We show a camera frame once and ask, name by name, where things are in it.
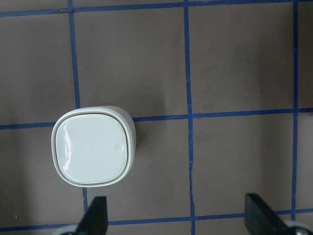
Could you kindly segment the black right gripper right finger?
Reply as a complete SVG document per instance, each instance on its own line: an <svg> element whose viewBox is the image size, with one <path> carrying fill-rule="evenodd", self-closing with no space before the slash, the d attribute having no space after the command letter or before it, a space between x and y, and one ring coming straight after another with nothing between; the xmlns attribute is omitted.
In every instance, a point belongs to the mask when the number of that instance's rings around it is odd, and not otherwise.
<svg viewBox="0 0 313 235"><path fill-rule="evenodd" d="M288 235L288 226L256 193L245 195L245 227L250 235Z"/></svg>

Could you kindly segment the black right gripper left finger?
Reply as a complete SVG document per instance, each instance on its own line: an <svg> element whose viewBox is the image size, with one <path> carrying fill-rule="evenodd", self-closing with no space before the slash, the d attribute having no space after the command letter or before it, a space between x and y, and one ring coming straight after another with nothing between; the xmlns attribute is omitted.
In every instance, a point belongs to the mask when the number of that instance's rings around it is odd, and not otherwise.
<svg viewBox="0 0 313 235"><path fill-rule="evenodd" d="M96 196L76 228L77 235L105 235L108 229L107 198Z"/></svg>

